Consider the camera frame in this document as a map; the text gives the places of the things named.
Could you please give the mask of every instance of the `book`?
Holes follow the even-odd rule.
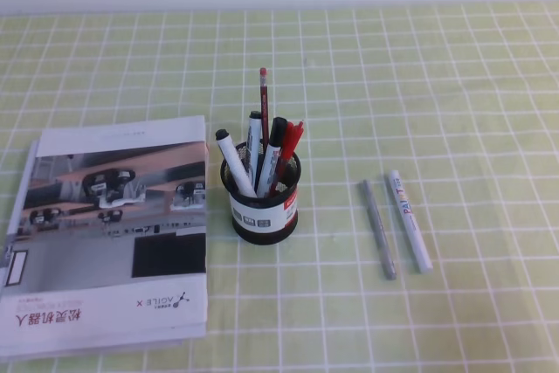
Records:
[[[0,254],[0,362],[205,334],[203,116],[54,128]]]

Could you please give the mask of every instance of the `photo on book cover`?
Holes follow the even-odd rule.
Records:
[[[205,273],[204,142],[35,159],[3,296]]]

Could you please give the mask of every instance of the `marker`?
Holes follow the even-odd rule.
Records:
[[[287,120],[281,117],[274,118],[270,142],[268,143],[268,148],[266,149],[266,154],[264,156],[264,162],[262,163],[259,187],[256,190],[256,197],[258,198],[263,198],[270,192],[270,187],[272,186],[276,173],[276,165],[278,163],[278,159],[280,158],[281,145],[283,144],[286,131]]]
[[[303,135],[303,131],[303,121],[301,121],[296,127],[292,122],[287,123],[286,136],[283,141],[283,145],[281,146],[281,154],[279,155],[278,164],[276,165],[276,173],[272,186],[270,187],[271,194],[274,194],[278,182],[283,177],[287,164],[291,160],[291,156],[293,156],[297,143],[299,143],[299,140]]]
[[[248,119],[248,136],[246,137],[245,169],[251,180],[252,189],[256,186],[256,172],[259,166],[260,132],[262,131],[262,114],[251,111]]]
[[[384,233],[383,221],[376,206],[375,196],[370,188],[370,183],[366,179],[362,182],[363,193],[367,201],[367,210],[369,211],[369,221],[375,234],[376,247],[381,254],[381,264],[383,265],[384,276],[386,280],[396,279],[396,268],[394,268],[394,261],[390,255],[390,248],[386,240],[386,233]]]
[[[268,147],[268,85],[266,76],[268,72],[265,67],[260,68],[260,112],[262,113],[262,144],[264,146],[264,155]]]
[[[410,201],[408,200],[408,196],[405,194],[405,189],[397,170],[392,170],[390,172],[390,186],[392,187],[394,199],[396,200],[398,209],[400,210],[400,216],[402,216],[402,220],[404,221],[405,232],[410,240],[411,249],[418,261],[419,271],[421,273],[428,273],[433,270],[433,264],[429,258],[429,253],[427,252],[425,242],[423,241],[421,231],[419,230],[418,221],[413,215]]]
[[[216,140],[224,159],[229,165],[229,171],[237,184],[238,192],[246,197],[256,198],[252,189],[251,180],[245,172],[245,166],[238,157],[237,149],[233,145],[233,140],[227,130],[220,129],[216,132]]]

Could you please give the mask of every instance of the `mesh pen holder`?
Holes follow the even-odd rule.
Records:
[[[239,144],[237,151],[245,163],[246,142]],[[259,162],[263,160],[260,144]],[[300,161],[295,153],[278,182],[276,190],[279,193],[266,198],[241,196],[225,159],[219,172],[221,182],[229,192],[233,229],[241,238],[255,245],[273,245],[293,233],[298,220],[297,183],[300,178]]]

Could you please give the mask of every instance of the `red marker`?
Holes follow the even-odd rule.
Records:
[[[301,121],[297,127],[295,127],[291,122],[287,126],[286,137],[281,148],[281,154],[279,155],[279,161],[276,165],[276,174],[273,180],[273,184],[270,187],[270,194],[276,192],[276,186],[280,181],[281,177],[283,177],[284,172],[286,171],[287,164],[291,160],[291,156],[293,156],[293,152],[299,143],[301,136],[303,135],[303,121]]]
[[[266,148],[270,141],[268,132],[268,85],[266,76],[268,72],[265,67],[260,67],[260,111],[262,113],[262,145],[264,146],[264,156],[266,156]]]

